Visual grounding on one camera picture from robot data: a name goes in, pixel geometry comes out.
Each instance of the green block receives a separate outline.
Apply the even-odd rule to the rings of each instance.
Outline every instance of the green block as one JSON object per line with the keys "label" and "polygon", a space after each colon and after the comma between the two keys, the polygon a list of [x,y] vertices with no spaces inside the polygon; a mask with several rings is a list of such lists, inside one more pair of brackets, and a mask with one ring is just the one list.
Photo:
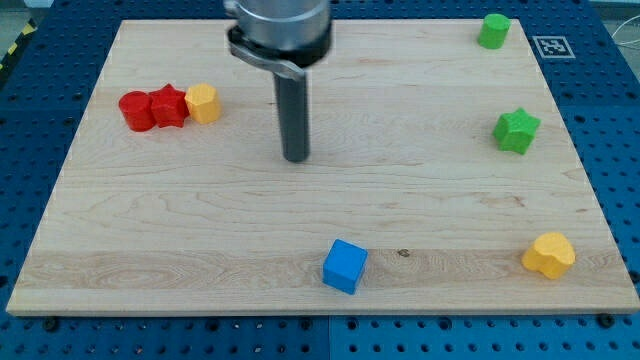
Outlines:
{"label": "green block", "polygon": [[507,38],[511,20],[502,14],[489,14],[484,17],[478,44],[487,49],[499,49]]}
{"label": "green block", "polygon": [[539,126],[540,119],[518,108],[515,112],[500,115],[493,136],[498,140],[498,149],[524,155],[535,139]]}

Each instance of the blue cube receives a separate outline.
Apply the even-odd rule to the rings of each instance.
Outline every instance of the blue cube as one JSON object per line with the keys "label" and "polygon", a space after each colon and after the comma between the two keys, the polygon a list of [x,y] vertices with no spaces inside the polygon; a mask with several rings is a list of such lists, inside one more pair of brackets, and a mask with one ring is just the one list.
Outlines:
{"label": "blue cube", "polygon": [[336,239],[322,266],[322,282],[353,295],[364,273],[367,255],[367,250]]}

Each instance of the blue table surface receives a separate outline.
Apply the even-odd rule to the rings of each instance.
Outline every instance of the blue table surface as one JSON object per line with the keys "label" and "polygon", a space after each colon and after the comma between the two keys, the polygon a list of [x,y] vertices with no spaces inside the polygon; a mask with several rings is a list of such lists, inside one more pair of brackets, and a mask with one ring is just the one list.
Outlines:
{"label": "blue table surface", "polygon": [[[332,0],[331,7],[336,19],[491,12],[520,19],[638,288],[640,85],[585,0]],[[222,1],[57,0],[0,93],[3,309],[120,21],[169,18],[224,18]],[[534,36],[564,36],[575,58],[543,58]],[[0,313],[2,360],[540,356],[640,359],[640,316],[17,319]]]}

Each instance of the wooden surface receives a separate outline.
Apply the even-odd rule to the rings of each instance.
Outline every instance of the wooden surface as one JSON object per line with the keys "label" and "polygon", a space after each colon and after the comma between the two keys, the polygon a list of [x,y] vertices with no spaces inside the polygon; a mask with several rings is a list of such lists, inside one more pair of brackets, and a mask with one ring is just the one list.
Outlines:
{"label": "wooden surface", "polygon": [[[633,312],[638,298],[517,21],[335,22],[313,67],[312,154],[284,161],[271,75],[223,21],[126,21],[12,294],[14,315]],[[131,89],[210,83],[222,118],[133,133]],[[542,120],[525,156],[498,116]],[[560,231],[559,280],[520,257]],[[355,296],[322,284],[335,238],[369,250]]]}

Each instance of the yellow hexagon block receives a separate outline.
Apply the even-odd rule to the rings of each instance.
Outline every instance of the yellow hexagon block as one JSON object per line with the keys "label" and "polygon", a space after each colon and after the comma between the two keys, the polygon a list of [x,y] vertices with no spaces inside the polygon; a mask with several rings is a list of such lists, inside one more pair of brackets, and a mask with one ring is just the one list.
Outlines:
{"label": "yellow hexagon block", "polygon": [[189,114],[200,124],[208,124],[220,118],[222,105],[216,88],[209,84],[198,84],[187,90],[184,97]]}
{"label": "yellow hexagon block", "polygon": [[542,234],[522,256],[522,265],[549,279],[564,275],[576,262],[576,253],[567,238],[558,232]]}

